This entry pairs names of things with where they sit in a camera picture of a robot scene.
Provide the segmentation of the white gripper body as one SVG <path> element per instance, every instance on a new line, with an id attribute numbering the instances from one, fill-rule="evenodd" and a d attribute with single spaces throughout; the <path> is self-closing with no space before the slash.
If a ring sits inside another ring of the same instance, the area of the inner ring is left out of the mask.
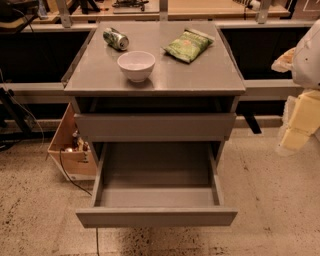
<path id="1" fill-rule="evenodd" d="M 276 152 L 281 156 L 289 156 L 302 149 L 319 130 L 320 92 L 305 90 L 298 97 L 289 96 L 282 121 Z"/>

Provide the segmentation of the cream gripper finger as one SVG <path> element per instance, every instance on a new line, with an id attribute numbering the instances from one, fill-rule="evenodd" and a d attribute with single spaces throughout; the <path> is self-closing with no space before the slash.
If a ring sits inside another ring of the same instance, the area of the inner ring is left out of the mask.
<path id="1" fill-rule="evenodd" d="M 294 52 L 295 47 L 287 50 L 273 62 L 271 69 L 281 73 L 290 71 L 292 69 Z"/>

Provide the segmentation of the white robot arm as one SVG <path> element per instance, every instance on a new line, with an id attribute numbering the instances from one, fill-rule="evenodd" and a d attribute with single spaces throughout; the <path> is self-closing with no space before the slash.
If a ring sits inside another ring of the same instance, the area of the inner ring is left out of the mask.
<path id="1" fill-rule="evenodd" d="M 298 44 L 271 65 L 277 72 L 290 71 L 293 82 L 304 88 L 285 104 L 283 126 L 276 148 L 282 156 L 298 152 L 320 128 L 320 20 Z"/>

